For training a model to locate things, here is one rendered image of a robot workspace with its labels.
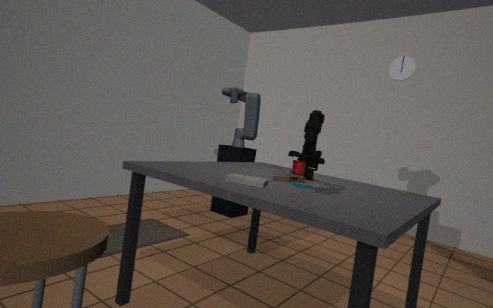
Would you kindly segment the brown wooden plank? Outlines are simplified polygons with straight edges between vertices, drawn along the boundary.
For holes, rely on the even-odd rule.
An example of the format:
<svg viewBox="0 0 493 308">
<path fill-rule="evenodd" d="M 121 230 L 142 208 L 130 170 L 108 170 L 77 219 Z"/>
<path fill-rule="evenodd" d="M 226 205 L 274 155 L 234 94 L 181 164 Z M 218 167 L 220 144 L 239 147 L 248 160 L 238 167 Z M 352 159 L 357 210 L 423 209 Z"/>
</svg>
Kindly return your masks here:
<svg viewBox="0 0 493 308">
<path fill-rule="evenodd" d="M 277 182 L 304 182 L 304 177 L 298 177 L 298 176 L 274 176 L 273 181 L 277 181 Z"/>
</svg>

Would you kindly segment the red cup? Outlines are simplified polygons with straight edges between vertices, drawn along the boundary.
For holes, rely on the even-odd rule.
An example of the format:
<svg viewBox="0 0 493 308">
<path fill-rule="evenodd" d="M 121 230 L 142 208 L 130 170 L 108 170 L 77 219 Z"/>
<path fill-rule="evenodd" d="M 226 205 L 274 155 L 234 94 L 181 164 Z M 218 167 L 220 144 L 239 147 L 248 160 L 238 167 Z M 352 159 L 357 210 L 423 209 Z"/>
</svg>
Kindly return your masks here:
<svg viewBox="0 0 493 308">
<path fill-rule="evenodd" d="M 292 173 L 295 175 L 303 176 L 307 162 L 293 160 Z"/>
</svg>

